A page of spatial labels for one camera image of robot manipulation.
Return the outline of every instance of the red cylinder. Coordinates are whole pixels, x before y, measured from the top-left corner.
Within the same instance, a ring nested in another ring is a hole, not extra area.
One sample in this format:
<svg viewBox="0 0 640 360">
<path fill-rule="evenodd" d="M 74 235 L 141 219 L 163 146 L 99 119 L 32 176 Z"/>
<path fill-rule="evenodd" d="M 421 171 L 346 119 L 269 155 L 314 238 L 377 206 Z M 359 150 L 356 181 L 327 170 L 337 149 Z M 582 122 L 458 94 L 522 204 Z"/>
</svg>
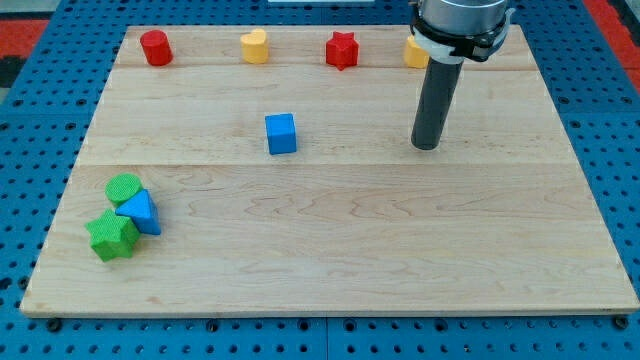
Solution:
<svg viewBox="0 0 640 360">
<path fill-rule="evenodd" d="M 140 44 L 149 65 L 167 65 L 173 59 L 167 34 L 161 30 L 151 30 L 140 37 Z"/>
</svg>

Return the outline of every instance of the yellow block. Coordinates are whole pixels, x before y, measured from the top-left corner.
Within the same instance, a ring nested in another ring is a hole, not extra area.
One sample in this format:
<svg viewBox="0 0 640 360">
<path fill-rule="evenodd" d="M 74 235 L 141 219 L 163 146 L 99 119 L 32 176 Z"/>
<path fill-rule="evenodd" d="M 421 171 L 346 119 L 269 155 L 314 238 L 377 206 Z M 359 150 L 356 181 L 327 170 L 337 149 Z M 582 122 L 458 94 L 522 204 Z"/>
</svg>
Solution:
<svg viewBox="0 0 640 360">
<path fill-rule="evenodd" d="M 429 54 L 418 44 L 413 35 L 407 38 L 407 42 L 404 45 L 404 63 L 408 67 L 416 69 L 424 69 L 429 62 Z"/>
<path fill-rule="evenodd" d="M 264 29 L 254 29 L 240 37 L 242 58 L 251 64 L 264 64 L 269 60 L 269 42 Z"/>
</svg>

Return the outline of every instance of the green block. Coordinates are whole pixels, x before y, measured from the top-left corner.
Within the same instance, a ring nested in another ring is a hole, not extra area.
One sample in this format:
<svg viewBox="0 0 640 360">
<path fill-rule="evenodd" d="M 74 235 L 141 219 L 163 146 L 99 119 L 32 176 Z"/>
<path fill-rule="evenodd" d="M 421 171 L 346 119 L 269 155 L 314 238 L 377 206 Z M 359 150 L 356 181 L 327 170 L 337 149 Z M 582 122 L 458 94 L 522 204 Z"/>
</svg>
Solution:
<svg viewBox="0 0 640 360">
<path fill-rule="evenodd" d="M 91 248 L 102 261 L 113 258 L 133 256 L 140 232 L 131 218 L 117 216 L 113 210 L 107 209 L 101 217 L 85 224 L 91 234 Z"/>
<path fill-rule="evenodd" d="M 104 193 L 113 206 L 119 207 L 141 190 L 142 182 L 137 176 L 122 173 L 109 180 L 104 189 Z"/>
</svg>

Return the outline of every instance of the blue pegboard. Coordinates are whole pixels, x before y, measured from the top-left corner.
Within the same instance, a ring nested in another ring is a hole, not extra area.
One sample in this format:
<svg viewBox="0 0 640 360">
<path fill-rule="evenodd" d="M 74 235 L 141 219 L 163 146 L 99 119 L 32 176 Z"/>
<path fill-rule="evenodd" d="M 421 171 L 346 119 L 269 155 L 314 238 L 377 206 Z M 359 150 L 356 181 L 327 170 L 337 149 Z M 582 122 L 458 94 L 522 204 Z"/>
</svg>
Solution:
<svg viewBox="0 0 640 360">
<path fill-rule="evenodd" d="M 640 289 L 640 101 L 578 0 L 515 0 L 580 165 Z M 128 25 L 407 24 L 405 2 L 63 0 L 0 109 L 0 358 L 640 358 L 640 316 L 30 320 L 18 311 Z"/>
</svg>

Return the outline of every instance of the wooden board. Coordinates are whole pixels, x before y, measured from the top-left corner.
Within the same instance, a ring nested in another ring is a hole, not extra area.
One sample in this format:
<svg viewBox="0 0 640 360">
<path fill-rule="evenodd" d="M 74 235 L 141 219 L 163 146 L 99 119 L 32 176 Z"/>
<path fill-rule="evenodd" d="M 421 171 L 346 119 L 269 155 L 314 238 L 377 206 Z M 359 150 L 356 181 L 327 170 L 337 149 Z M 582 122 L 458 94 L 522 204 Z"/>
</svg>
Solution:
<svg viewBox="0 0 640 360">
<path fill-rule="evenodd" d="M 441 146 L 409 143 L 424 70 L 401 27 L 167 27 L 145 64 L 130 28 L 22 301 L 32 317 L 484 316 L 639 307 L 518 27 L 465 64 Z M 356 31 L 360 66 L 324 64 Z M 265 151 L 295 113 L 299 151 Z M 102 263 L 83 224 L 138 174 L 163 235 Z"/>
</svg>

